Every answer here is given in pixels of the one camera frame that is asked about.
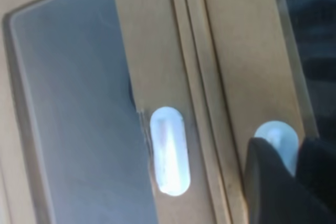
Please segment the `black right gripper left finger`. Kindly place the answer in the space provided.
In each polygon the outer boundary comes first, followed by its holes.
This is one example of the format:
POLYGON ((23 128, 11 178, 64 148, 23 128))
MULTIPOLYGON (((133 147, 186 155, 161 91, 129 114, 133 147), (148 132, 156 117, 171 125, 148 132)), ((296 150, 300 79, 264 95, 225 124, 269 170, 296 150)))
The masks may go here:
POLYGON ((249 223, 335 223, 335 208, 292 176, 262 138, 249 141, 244 187, 249 223))

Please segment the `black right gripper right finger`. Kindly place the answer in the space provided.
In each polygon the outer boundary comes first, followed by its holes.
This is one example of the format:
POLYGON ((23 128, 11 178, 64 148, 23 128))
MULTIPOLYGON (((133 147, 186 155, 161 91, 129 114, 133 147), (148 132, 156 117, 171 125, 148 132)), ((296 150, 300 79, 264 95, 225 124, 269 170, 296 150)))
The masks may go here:
POLYGON ((299 151, 296 179, 328 208, 335 208, 335 143, 306 138, 299 151))

